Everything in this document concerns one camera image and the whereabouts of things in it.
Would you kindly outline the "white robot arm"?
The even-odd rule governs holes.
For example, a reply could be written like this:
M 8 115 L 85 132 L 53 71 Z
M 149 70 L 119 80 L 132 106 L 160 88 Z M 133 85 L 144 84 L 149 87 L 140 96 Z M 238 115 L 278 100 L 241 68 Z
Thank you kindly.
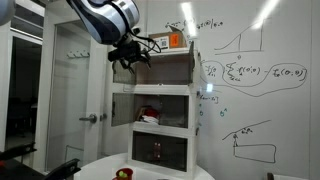
M 140 29 L 136 27 L 140 13 L 133 0 L 66 0 L 76 12 L 92 38 L 99 44 L 112 45 L 114 50 L 108 53 L 110 62 L 119 61 L 124 69 L 134 73 L 131 65 L 144 62 L 148 68 L 150 55 L 147 49 L 141 49 Z

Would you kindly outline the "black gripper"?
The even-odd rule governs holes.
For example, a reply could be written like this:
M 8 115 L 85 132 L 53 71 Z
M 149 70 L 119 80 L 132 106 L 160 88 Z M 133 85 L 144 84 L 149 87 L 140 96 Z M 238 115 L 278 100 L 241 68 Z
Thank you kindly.
M 141 47 L 137 41 L 131 41 L 128 44 L 123 44 L 108 53 L 108 60 L 110 62 L 120 60 L 123 69 L 127 69 L 131 74 L 135 74 L 130 62 L 139 61 L 145 63 L 150 69 L 150 57 L 141 54 Z

